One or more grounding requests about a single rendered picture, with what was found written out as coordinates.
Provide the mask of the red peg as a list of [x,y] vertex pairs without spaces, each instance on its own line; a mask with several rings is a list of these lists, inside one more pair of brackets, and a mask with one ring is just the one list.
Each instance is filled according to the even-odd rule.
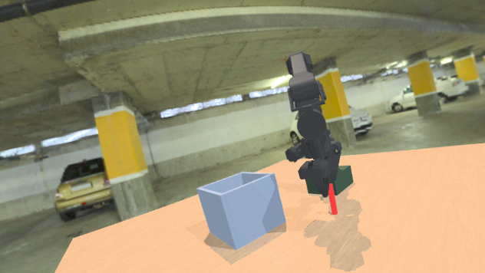
[[331,208],[332,208],[332,214],[333,215],[337,215],[338,214],[338,211],[337,211],[337,206],[336,206],[336,203],[335,203],[335,195],[334,195],[334,189],[332,187],[332,183],[329,183],[329,191],[328,191],[328,197],[330,199],[330,205],[331,205]]

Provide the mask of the light blue open box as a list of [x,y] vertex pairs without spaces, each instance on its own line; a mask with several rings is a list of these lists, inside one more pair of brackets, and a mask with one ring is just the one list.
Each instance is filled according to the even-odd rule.
[[239,173],[197,192],[209,231],[236,250],[286,222],[275,173]]

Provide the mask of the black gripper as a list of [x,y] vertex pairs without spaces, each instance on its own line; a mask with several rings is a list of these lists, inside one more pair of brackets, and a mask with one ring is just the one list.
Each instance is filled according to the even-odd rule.
[[298,171],[300,179],[313,182],[324,198],[328,198],[330,179],[336,180],[342,149],[340,142],[330,140],[330,134],[331,131],[325,128],[324,134],[318,139],[303,139],[310,152],[308,159],[314,160],[305,161]]

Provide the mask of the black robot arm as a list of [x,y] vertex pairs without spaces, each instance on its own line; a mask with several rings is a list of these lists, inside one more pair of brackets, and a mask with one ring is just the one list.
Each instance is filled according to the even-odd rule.
[[[325,104],[324,88],[319,80],[315,80],[312,73],[310,54],[306,54],[304,51],[291,53],[285,63],[290,75],[292,74],[287,90],[292,113],[299,112],[298,131],[307,140],[316,140],[324,134],[326,128],[322,109],[318,107]],[[319,95],[322,100],[319,100]],[[287,160],[295,163],[304,156],[306,159],[311,157],[307,143],[303,141],[304,138],[300,139],[300,143],[285,151]]]

